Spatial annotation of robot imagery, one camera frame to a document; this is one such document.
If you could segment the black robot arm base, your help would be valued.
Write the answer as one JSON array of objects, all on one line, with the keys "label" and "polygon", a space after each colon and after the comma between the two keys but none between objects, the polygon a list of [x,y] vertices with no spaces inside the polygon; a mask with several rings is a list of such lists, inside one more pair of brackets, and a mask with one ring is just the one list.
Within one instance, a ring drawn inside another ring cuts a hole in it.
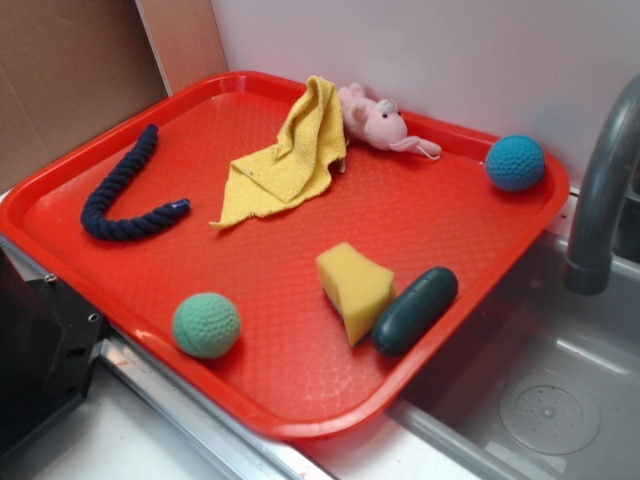
[{"label": "black robot arm base", "polygon": [[1,254],[1,458],[81,405],[107,328],[65,281],[26,280]]}]

